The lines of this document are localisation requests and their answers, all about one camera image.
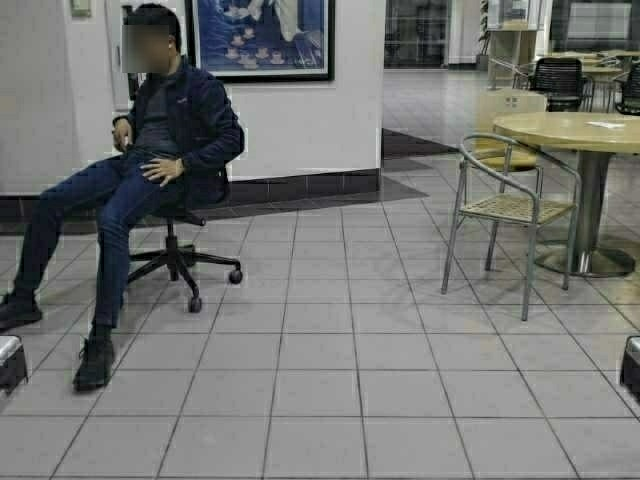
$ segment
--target dark shirt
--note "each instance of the dark shirt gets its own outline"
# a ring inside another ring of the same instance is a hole
[[[159,80],[147,104],[134,148],[153,152],[158,157],[175,158],[180,153],[178,145],[171,138],[167,115],[167,85],[174,80],[175,75]]]

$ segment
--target dark baseboard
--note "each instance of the dark baseboard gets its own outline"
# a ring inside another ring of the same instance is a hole
[[[380,190],[380,169],[244,180],[231,183],[230,194],[224,202],[213,206],[206,205],[204,208],[210,211],[243,205],[354,195],[378,190]],[[37,201],[37,195],[0,195],[0,223],[28,221]],[[70,220],[93,218],[95,218],[95,211],[92,210],[69,215]]]

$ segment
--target cafeteria table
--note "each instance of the cafeteria table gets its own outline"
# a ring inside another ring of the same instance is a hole
[[[591,122],[622,127],[606,128]],[[498,117],[496,133],[525,144],[551,149],[577,150],[582,197],[572,274],[582,277],[618,277],[635,270],[625,252],[598,246],[607,172],[616,153],[640,153],[640,118],[584,112],[524,113]],[[566,265],[566,247],[553,248],[536,263],[556,272]]]

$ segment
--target man's hand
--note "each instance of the man's hand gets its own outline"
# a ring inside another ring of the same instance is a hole
[[[131,137],[133,135],[133,129],[129,120],[121,118],[117,121],[115,128],[113,129],[113,146],[120,152],[124,152],[127,145],[131,143]]]
[[[152,182],[162,179],[161,188],[166,187],[169,182],[184,173],[184,165],[182,165],[181,158],[178,160],[155,158],[140,168],[146,170],[143,176]]]

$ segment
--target hair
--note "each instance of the hair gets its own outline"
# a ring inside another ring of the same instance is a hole
[[[182,49],[182,29],[178,16],[164,5],[157,3],[140,5],[125,18],[125,25],[168,28],[169,35],[176,39],[176,50],[180,52]]]

